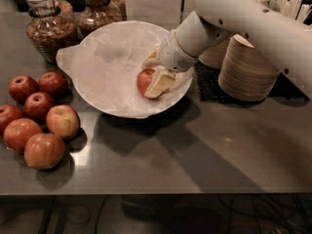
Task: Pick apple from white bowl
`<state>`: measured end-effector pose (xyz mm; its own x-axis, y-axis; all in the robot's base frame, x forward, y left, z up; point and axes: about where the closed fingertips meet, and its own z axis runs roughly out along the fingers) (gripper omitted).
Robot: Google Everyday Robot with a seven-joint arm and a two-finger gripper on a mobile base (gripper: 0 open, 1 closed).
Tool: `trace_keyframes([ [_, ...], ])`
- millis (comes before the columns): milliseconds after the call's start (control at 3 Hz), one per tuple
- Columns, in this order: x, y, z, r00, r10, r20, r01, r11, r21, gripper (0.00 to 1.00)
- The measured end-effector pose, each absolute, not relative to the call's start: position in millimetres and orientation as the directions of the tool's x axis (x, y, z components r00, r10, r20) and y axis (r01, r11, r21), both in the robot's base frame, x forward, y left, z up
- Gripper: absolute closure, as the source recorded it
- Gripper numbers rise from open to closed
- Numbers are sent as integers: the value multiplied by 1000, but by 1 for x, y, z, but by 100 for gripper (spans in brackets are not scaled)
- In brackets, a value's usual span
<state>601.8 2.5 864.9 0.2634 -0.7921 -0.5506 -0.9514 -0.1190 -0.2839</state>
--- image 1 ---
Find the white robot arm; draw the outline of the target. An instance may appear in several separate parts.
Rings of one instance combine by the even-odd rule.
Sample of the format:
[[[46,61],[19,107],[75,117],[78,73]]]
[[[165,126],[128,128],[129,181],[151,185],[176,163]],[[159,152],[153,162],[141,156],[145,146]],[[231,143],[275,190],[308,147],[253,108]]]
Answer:
[[[311,27],[267,9],[257,0],[195,0],[195,10],[155,47],[142,68],[185,72],[198,56],[239,34],[307,97],[312,96]]]

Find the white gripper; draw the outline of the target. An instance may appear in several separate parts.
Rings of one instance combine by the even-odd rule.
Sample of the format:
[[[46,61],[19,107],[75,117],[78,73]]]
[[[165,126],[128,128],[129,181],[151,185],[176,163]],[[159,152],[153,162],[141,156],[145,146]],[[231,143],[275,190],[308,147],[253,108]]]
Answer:
[[[147,98],[157,98],[164,93],[176,80],[175,72],[186,72],[197,59],[187,54],[179,45],[176,33],[172,30],[161,42],[159,48],[155,47],[142,63],[142,68],[152,68],[161,63],[167,69],[157,69],[151,79],[144,95]]]

